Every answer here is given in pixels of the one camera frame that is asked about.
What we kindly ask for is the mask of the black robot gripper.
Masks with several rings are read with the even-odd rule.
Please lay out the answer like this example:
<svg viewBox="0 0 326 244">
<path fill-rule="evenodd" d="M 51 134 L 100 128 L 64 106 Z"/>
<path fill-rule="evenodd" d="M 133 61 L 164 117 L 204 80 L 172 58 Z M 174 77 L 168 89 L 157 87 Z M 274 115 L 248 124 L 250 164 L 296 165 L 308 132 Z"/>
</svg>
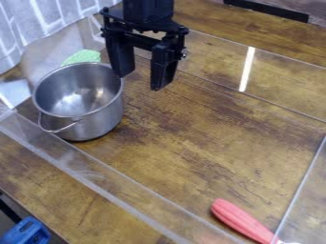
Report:
<svg viewBox="0 0 326 244">
<path fill-rule="evenodd" d="M 133 48 L 151 52 L 149 88 L 163 89 L 186 57 L 188 29 L 174 20 L 175 0 L 121 0 L 120 7 L 100 10 L 109 62 L 119 78 L 135 70 Z"/>
</svg>

